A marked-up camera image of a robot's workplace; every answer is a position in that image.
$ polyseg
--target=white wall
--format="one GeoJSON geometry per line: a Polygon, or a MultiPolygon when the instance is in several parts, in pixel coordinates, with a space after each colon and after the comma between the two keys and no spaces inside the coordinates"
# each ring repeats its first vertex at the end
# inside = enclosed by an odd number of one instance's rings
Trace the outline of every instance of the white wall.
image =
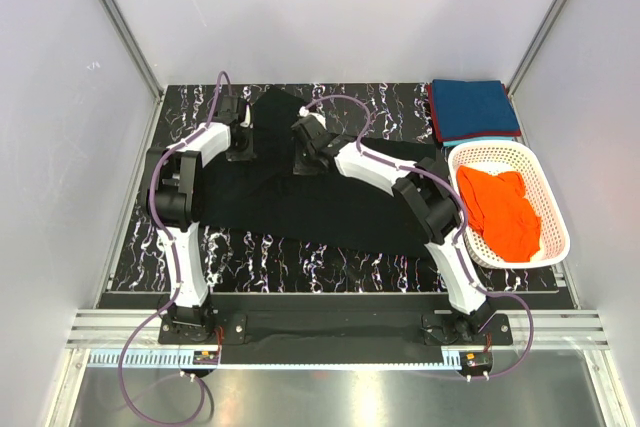
{"type": "Polygon", "coordinates": [[[118,0],[162,83],[508,81],[552,0],[118,0]]]}
{"type": "Polygon", "coordinates": [[[569,0],[516,92],[640,420],[640,3],[569,0]]]}
{"type": "Polygon", "coordinates": [[[153,105],[98,0],[0,0],[2,425],[41,424],[153,105]]]}

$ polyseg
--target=black marble table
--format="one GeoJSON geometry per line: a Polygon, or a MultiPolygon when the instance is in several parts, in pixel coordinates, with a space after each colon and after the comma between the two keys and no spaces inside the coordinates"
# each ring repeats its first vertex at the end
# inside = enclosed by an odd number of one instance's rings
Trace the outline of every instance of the black marble table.
{"type": "MultiPolygon", "coordinates": [[[[279,85],[304,99],[341,93],[358,97],[372,111],[370,137],[433,142],[426,84],[279,85]]],[[[236,85],[255,101],[268,86],[236,85]]],[[[207,116],[215,86],[170,86],[153,145],[165,146],[186,136],[207,116]]],[[[364,126],[357,106],[336,100],[319,111],[333,132],[356,135],[364,126]]],[[[202,268],[214,292],[440,292],[446,290],[430,258],[411,259],[339,249],[327,245],[229,229],[200,229],[202,268]]],[[[551,268],[491,270],[476,266],[491,290],[557,290],[551,268]]],[[[111,292],[164,292],[169,278],[162,245],[137,203],[129,221],[111,292]]]]}

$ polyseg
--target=reflective metal surface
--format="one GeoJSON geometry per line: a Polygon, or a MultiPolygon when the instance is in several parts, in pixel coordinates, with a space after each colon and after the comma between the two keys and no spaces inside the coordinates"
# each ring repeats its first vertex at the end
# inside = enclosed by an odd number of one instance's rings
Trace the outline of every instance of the reflective metal surface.
{"type": "MultiPolygon", "coordinates": [[[[515,360],[499,353],[496,369],[515,360]]],[[[127,370],[132,396],[170,370],[127,370]]],[[[574,352],[534,352],[513,374],[489,382],[435,380],[413,372],[225,371],[205,378],[215,400],[193,425],[211,426],[601,426],[584,359],[574,352]]],[[[176,378],[136,405],[158,420],[188,417],[195,385],[176,378]]],[[[71,425],[147,425],[126,408],[115,369],[88,369],[71,425]]]]}

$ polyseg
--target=purple cable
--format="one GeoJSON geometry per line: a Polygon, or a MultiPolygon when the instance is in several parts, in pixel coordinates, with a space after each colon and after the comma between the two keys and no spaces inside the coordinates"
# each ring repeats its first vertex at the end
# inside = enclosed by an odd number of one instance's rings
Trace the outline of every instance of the purple cable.
{"type": "Polygon", "coordinates": [[[218,96],[220,95],[220,85],[222,83],[222,77],[227,81],[227,86],[229,87],[229,95],[233,95],[233,90],[231,90],[231,81],[229,80],[229,76],[224,70],[221,70],[218,74],[218,78],[216,79],[216,91],[213,94],[213,99],[211,99],[211,103],[209,104],[209,115],[207,116],[207,123],[205,127],[209,127],[211,120],[213,119],[213,113],[216,111],[216,106],[218,105],[218,96]]]}
{"type": "MultiPolygon", "coordinates": [[[[358,134],[358,137],[356,138],[356,147],[358,149],[358,152],[360,152],[362,155],[364,155],[365,157],[368,157],[372,160],[376,160],[378,162],[381,162],[385,165],[389,165],[391,167],[396,167],[396,164],[386,160],[382,157],[378,157],[375,154],[372,154],[370,152],[367,151],[362,151],[362,138],[364,137],[364,135],[367,133],[367,131],[369,130],[369,127],[371,126],[371,112],[369,112],[369,108],[366,106],[366,104],[364,102],[362,102],[359,99],[356,99],[355,97],[350,97],[348,95],[341,95],[341,94],[335,94],[335,95],[327,95],[326,97],[320,97],[318,99],[314,99],[311,102],[309,102],[306,105],[307,109],[311,109],[311,107],[325,101],[325,100],[331,100],[331,99],[344,99],[344,100],[348,100],[350,102],[353,102],[354,104],[356,104],[358,107],[360,107],[366,114],[366,118],[367,121],[365,123],[365,126],[362,128],[362,130],[360,131],[360,133],[358,134]]],[[[458,231],[453,235],[453,245],[456,249],[456,254],[458,256],[458,260],[460,261],[460,264],[462,265],[462,270],[464,271],[467,280],[469,281],[469,283],[472,285],[472,287],[474,289],[476,289],[478,292],[480,292],[481,294],[486,295],[487,297],[492,297],[492,298],[499,298],[499,297],[509,297],[515,301],[517,301],[522,308],[525,310],[525,312],[527,313],[527,318],[529,319],[529,339],[527,340],[527,345],[522,353],[522,355],[520,356],[520,358],[516,361],[515,364],[513,364],[511,367],[503,370],[502,372],[498,372],[497,374],[493,374],[491,377],[503,377],[507,374],[509,374],[510,372],[513,372],[514,369],[516,369],[523,361],[524,359],[527,357],[527,355],[529,355],[529,352],[531,351],[531,346],[533,345],[533,334],[534,334],[534,326],[533,326],[533,315],[531,314],[531,309],[529,308],[529,306],[527,305],[527,303],[522,300],[522,298],[519,295],[513,294],[511,292],[489,292],[488,290],[486,290],[482,284],[478,285],[477,283],[474,283],[473,281],[473,276],[471,275],[471,271],[469,270],[469,267],[467,266],[467,264],[464,261],[464,258],[462,257],[462,252],[460,252],[460,248],[458,247],[458,240],[460,239],[460,237],[462,236],[462,234],[464,233],[464,231],[467,229],[467,226],[469,225],[469,211],[467,210],[467,206],[465,205],[465,203],[462,201],[462,198],[458,195],[458,193],[455,191],[455,189],[453,187],[451,187],[451,185],[449,185],[448,182],[445,182],[444,180],[442,180],[440,177],[438,177],[435,174],[432,174],[431,172],[427,172],[424,169],[418,168],[418,167],[409,167],[409,166],[404,166],[404,165],[399,165],[397,166],[397,168],[399,168],[400,170],[404,170],[406,172],[414,172],[418,175],[427,177],[430,180],[433,180],[435,183],[437,183],[438,185],[442,186],[444,189],[447,190],[447,192],[449,192],[449,194],[451,194],[451,197],[453,198],[453,201],[456,203],[456,205],[458,206],[458,208],[460,209],[461,213],[462,213],[462,225],[460,226],[460,229],[458,229],[458,231]]]]}
{"type": "Polygon", "coordinates": [[[198,415],[200,415],[200,412],[202,411],[202,408],[204,407],[205,391],[207,390],[207,386],[202,381],[202,379],[200,379],[199,377],[193,377],[196,380],[196,382],[198,383],[199,387],[200,387],[200,403],[198,404],[198,408],[195,410],[195,412],[188,419],[183,420],[181,422],[161,422],[161,421],[158,421],[158,420],[155,420],[155,419],[149,417],[148,415],[146,415],[143,412],[141,412],[135,406],[135,404],[133,403],[133,400],[131,399],[131,397],[129,397],[129,394],[127,392],[126,386],[124,385],[124,372],[123,372],[123,369],[122,369],[122,365],[123,365],[123,362],[124,362],[124,356],[125,356],[127,350],[129,349],[129,346],[133,342],[133,339],[136,338],[136,336],[142,331],[142,329],[144,329],[149,324],[149,322],[151,322],[156,317],[160,316],[160,314],[162,314],[169,307],[171,307],[171,305],[176,301],[176,299],[178,298],[178,295],[180,294],[180,288],[182,287],[182,273],[180,271],[180,260],[178,258],[178,249],[176,247],[175,242],[173,242],[175,240],[175,238],[173,237],[173,235],[171,235],[171,232],[169,232],[169,229],[167,229],[167,227],[164,225],[162,220],[160,220],[160,216],[158,215],[158,210],[157,210],[157,207],[156,207],[156,189],[155,189],[155,187],[158,185],[158,181],[160,179],[160,171],[162,170],[162,167],[167,162],[169,157],[171,157],[171,155],[173,155],[178,150],[180,150],[180,149],[182,149],[184,147],[187,147],[191,142],[193,142],[195,139],[200,137],[204,132],[206,132],[207,127],[209,126],[209,123],[211,122],[211,119],[213,118],[213,114],[215,112],[215,108],[216,108],[217,101],[218,101],[218,93],[220,92],[220,83],[222,81],[222,77],[223,76],[227,80],[227,84],[229,85],[229,91],[231,91],[231,82],[229,82],[229,76],[224,71],[220,72],[218,74],[218,79],[217,79],[217,82],[216,82],[216,92],[215,92],[215,94],[213,96],[213,100],[211,101],[211,109],[209,111],[209,116],[207,117],[207,123],[205,124],[205,127],[202,128],[202,129],[196,130],[194,133],[192,133],[185,140],[182,140],[182,141],[178,142],[176,145],[174,145],[169,150],[167,150],[164,153],[164,155],[162,157],[160,157],[160,160],[156,164],[155,168],[153,169],[153,174],[151,175],[151,188],[149,189],[149,210],[151,212],[151,218],[153,219],[153,222],[156,224],[156,227],[158,229],[162,230],[167,235],[167,238],[171,242],[171,255],[173,256],[173,261],[174,261],[174,264],[176,266],[176,289],[175,289],[173,295],[171,296],[171,298],[169,299],[169,301],[166,304],[164,304],[162,307],[160,307],[156,312],[154,312],[149,317],[147,317],[138,327],[136,327],[135,330],[131,333],[131,335],[127,339],[127,341],[124,343],[124,347],[122,348],[122,352],[120,352],[120,359],[118,360],[118,383],[120,384],[120,392],[122,392],[122,397],[124,398],[124,401],[125,401],[126,405],[140,419],[142,419],[145,422],[148,422],[150,424],[153,424],[153,425],[176,426],[176,427],[188,425],[191,422],[193,422],[193,420],[198,415]]]}

